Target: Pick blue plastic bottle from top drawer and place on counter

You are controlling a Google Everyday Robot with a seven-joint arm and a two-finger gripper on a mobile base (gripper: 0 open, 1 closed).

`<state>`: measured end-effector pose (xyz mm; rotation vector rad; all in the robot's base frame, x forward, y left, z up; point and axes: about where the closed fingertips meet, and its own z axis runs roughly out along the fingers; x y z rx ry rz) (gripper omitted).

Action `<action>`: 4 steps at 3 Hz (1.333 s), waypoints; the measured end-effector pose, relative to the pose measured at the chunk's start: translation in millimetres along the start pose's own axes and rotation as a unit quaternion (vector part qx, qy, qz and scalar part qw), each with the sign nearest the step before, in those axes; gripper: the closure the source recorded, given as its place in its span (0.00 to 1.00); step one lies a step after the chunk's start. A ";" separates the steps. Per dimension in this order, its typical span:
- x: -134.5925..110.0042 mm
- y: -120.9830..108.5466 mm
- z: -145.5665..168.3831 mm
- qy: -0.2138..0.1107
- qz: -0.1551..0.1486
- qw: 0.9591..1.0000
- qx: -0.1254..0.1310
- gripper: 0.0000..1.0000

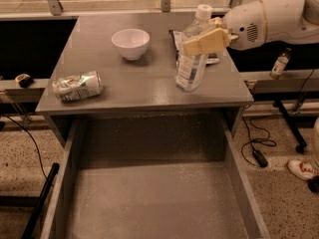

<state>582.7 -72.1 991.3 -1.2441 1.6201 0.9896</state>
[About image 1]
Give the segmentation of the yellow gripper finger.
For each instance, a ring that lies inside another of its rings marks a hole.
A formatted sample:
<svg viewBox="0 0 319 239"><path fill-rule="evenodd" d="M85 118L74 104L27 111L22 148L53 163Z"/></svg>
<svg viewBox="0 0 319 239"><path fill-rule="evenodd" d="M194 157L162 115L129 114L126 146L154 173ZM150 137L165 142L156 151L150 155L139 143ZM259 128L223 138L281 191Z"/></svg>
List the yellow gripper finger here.
<svg viewBox="0 0 319 239"><path fill-rule="evenodd" d="M220 52L229 44L228 32L222 28L216 28L184 41L182 47L188 56L195 56Z"/></svg>
<svg viewBox="0 0 319 239"><path fill-rule="evenodd" d="M213 28L221 28L222 27L222 19L220 17L213 17L208 21L208 25Z"/></svg>

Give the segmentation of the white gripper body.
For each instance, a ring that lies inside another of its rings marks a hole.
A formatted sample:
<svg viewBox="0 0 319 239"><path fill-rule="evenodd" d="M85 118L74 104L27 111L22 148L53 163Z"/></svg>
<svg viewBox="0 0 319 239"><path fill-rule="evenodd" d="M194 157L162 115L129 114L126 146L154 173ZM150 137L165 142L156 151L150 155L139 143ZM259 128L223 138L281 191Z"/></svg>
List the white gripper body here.
<svg viewBox="0 0 319 239"><path fill-rule="evenodd" d="M234 7L223 16L222 24L231 35L231 49L243 51L265 43L265 12L261 1Z"/></svg>

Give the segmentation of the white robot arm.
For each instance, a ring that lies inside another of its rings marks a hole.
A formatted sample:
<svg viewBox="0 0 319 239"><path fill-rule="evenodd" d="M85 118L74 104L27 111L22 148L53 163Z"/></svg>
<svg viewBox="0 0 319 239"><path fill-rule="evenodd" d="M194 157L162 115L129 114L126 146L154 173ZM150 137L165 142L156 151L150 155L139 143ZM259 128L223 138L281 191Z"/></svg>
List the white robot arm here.
<svg viewBox="0 0 319 239"><path fill-rule="evenodd" d="M188 55L211 54L227 47L243 51L281 41L319 42L318 0L260 0L239 5L182 44Z"/></svg>

